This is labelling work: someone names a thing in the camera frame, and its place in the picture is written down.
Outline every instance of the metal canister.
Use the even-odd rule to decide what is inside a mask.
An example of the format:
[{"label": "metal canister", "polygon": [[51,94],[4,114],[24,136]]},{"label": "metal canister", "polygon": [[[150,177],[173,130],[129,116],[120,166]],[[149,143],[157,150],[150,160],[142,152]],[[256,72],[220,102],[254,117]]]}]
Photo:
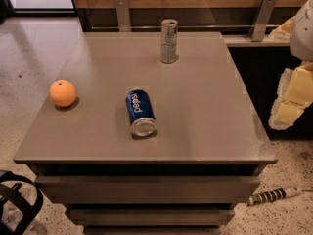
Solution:
[{"label": "metal canister", "polygon": [[173,19],[162,21],[161,60],[165,63],[173,63],[177,59],[176,43],[178,22]]},{"label": "metal canister", "polygon": [[126,96],[130,131],[140,137],[149,136],[157,129],[156,117],[149,95],[142,89],[132,89]]}]

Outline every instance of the terrazzo floor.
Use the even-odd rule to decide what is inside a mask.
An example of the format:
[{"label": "terrazzo floor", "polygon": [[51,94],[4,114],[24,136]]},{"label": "terrazzo floor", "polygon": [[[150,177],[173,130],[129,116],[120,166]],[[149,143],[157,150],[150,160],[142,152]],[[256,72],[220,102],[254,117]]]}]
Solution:
[{"label": "terrazzo floor", "polygon": [[[0,25],[1,170],[35,178],[25,165],[15,164],[13,157],[82,34],[75,17],[10,18]],[[313,142],[275,141],[272,145],[279,161],[262,172],[257,191],[289,186],[312,188]],[[72,224],[64,212],[62,205],[45,198],[40,214],[25,234],[83,234],[83,228]],[[235,213],[214,234],[313,234],[313,192],[259,206],[238,204]]]}]

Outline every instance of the black strap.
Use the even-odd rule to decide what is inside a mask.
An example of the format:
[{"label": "black strap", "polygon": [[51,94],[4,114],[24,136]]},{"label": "black strap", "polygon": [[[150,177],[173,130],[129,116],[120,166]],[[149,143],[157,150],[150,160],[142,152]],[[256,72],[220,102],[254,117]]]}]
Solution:
[{"label": "black strap", "polygon": [[[19,181],[31,184],[35,187],[37,192],[37,199],[33,205],[29,203],[28,200],[26,200],[21,193],[17,190],[17,184],[16,187],[10,188],[5,185],[2,185],[2,182],[5,181]],[[39,188],[28,178],[15,175],[11,173],[10,171],[6,170],[0,170],[0,195],[3,197],[0,201],[0,217],[2,216],[3,212],[3,204],[9,200],[11,201],[21,212],[22,212],[22,220],[18,224],[15,231],[12,231],[8,226],[6,226],[4,223],[0,222],[0,234],[1,235],[22,235],[24,231],[27,229],[29,224],[35,219],[35,217],[38,215],[42,204],[43,204],[43,196]]]}]

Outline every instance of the metal bar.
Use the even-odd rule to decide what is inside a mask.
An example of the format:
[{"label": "metal bar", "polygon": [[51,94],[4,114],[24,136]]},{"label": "metal bar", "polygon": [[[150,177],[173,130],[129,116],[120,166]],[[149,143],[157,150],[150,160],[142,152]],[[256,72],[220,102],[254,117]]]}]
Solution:
[{"label": "metal bar", "polygon": [[119,32],[130,32],[128,0],[115,0]]},{"label": "metal bar", "polygon": [[248,35],[252,42],[263,41],[266,26],[272,15],[276,0],[263,0]]}]

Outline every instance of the table top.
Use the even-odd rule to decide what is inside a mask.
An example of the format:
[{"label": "table top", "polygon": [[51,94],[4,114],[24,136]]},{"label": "table top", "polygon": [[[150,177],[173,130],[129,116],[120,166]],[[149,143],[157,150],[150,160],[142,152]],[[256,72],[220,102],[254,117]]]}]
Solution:
[{"label": "table top", "polygon": [[[43,103],[17,163],[273,164],[277,158],[220,33],[179,32],[178,60],[160,60],[160,33],[86,33],[58,79],[69,109]],[[127,92],[143,88],[157,135],[134,139]]]}]

